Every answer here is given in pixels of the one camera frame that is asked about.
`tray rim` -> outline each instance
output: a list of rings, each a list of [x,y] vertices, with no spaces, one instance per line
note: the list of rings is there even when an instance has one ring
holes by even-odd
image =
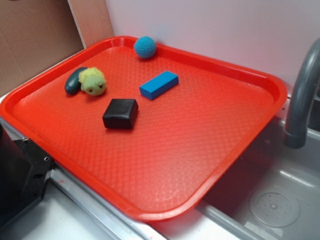
[[[25,127],[21,122],[19,122],[19,120],[15,116],[11,114],[11,110],[14,108],[15,104],[17,104],[20,100],[28,96],[30,93],[33,93],[35,90],[40,89],[45,84],[53,81],[61,74],[64,74],[65,72],[74,69],[83,62],[83,59],[93,57],[96,54],[108,48],[133,48],[133,45],[136,40],[136,37],[131,36],[116,36],[103,39],[88,47],[87,49],[84,49],[76,53],[70,58],[67,58],[61,63],[46,70],[45,72],[32,78],[31,80],[27,81],[26,83],[22,84],[21,86],[10,92],[0,104],[0,116],[2,116],[6,121],[8,121],[14,128],[16,128],[22,134],[36,141],[37,144],[39,144],[47,152],[51,152],[53,147],[50,146],[50,144],[43,141],[41,137],[34,136],[36,135],[35,133],[33,133],[31,130]],[[113,204],[115,204],[116,202],[115,205],[116,207],[119,207],[120,210],[125,210],[124,212],[128,214],[130,217],[144,222],[170,219],[195,207],[195,205],[213,186],[217,179],[219,179],[219,177],[226,171],[225,167],[222,166],[222,164],[225,161],[227,161],[228,163],[230,163],[231,166],[232,163],[235,162],[235,160],[237,160],[241,152],[243,152],[243,150],[256,138],[256,136],[263,130],[263,128],[271,121],[271,119],[278,112],[278,110],[284,105],[284,103],[287,100],[288,94],[284,83],[279,78],[265,72],[257,71],[251,68],[217,60],[214,58],[198,55],[195,53],[190,53],[163,44],[157,44],[156,55],[164,58],[170,58],[173,61],[180,62],[188,66],[193,66],[202,70],[214,72],[238,81],[261,87],[272,95],[274,103],[272,107],[267,111],[267,113],[260,119],[260,121],[251,129],[251,131],[248,132],[248,134],[241,140],[240,143],[236,145],[232,152],[228,154],[227,157],[218,165],[215,171],[213,171],[210,174],[210,176],[203,182],[203,184],[201,184],[198,187],[194,194],[181,205],[167,211],[145,212],[139,209],[137,206],[133,205],[131,202],[125,200],[124,197],[122,197],[115,190],[103,185],[94,176],[83,174],[86,171],[82,169],[82,167],[74,164],[72,161],[68,162],[67,167],[63,163],[59,162],[59,164],[62,167],[66,168],[77,178],[81,176],[80,180],[84,182],[86,185],[90,183],[89,187],[91,187],[98,194],[102,195],[102,197],[104,197],[103,195],[108,195],[112,200],[109,200],[109,198],[106,197],[104,198]]]

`blue crocheted ball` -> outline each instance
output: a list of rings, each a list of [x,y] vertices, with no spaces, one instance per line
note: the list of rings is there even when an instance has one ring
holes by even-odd
[[[155,55],[157,44],[151,37],[143,36],[135,42],[133,48],[140,58],[148,59]]]

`black sponge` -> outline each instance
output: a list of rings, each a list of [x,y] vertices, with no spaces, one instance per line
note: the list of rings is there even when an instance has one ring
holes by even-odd
[[[108,129],[132,129],[138,108],[135,99],[112,99],[102,117],[104,126]]]

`blue rectangular block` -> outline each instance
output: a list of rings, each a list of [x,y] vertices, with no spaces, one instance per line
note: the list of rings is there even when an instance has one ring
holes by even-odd
[[[146,98],[152,100],[168,91],[179,83],[179,78],[176,74],[164,71],[155,78],[147,81],[140,86],[140,93]]]

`black object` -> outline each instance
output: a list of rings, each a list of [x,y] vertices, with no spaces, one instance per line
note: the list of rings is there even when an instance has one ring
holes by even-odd
[[[42,201],[52,163],[32,140],[12,141],[0,124],[0,231]]]
[[[102,117],[104,126],[109,129],[132,129],[138,108],[135,99],[112,99]]]

